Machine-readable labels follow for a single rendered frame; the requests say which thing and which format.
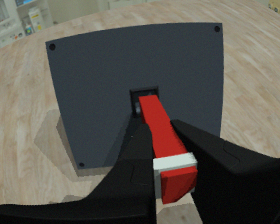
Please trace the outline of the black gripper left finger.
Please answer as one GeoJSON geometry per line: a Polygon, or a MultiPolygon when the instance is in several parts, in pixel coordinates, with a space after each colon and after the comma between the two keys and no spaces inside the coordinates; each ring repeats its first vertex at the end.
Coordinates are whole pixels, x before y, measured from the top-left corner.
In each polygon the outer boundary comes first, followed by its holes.
{"type": "Polygon", "coordinates": [[[0,224],[157,224],[152,133],[140,125],[103,181],[76,201],[0,204],[0,224]]]}

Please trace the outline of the dark grey sloped panel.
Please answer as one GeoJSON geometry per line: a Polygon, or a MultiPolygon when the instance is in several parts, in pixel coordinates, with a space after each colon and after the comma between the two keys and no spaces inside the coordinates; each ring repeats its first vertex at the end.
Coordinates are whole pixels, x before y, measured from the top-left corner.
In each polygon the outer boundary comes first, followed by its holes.
{"type": "Polygon", "coordinates": [[[140,97],[169,121],[221,137],[222,23],[157,23],[46,41],[63,127],[77,169],[113,167],[143,125],[140,97]]]}

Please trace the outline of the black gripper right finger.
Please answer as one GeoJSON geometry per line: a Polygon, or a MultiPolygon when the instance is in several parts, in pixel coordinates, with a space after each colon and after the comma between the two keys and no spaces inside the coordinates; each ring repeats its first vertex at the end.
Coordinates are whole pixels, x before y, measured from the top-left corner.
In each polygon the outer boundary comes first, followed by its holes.
{"type": "Polygon", "coordinates": [[[280,157],[261,155],[183,120],[169,121],[197,163],[191,193],[203,224],[278,224],[280,157]]]}

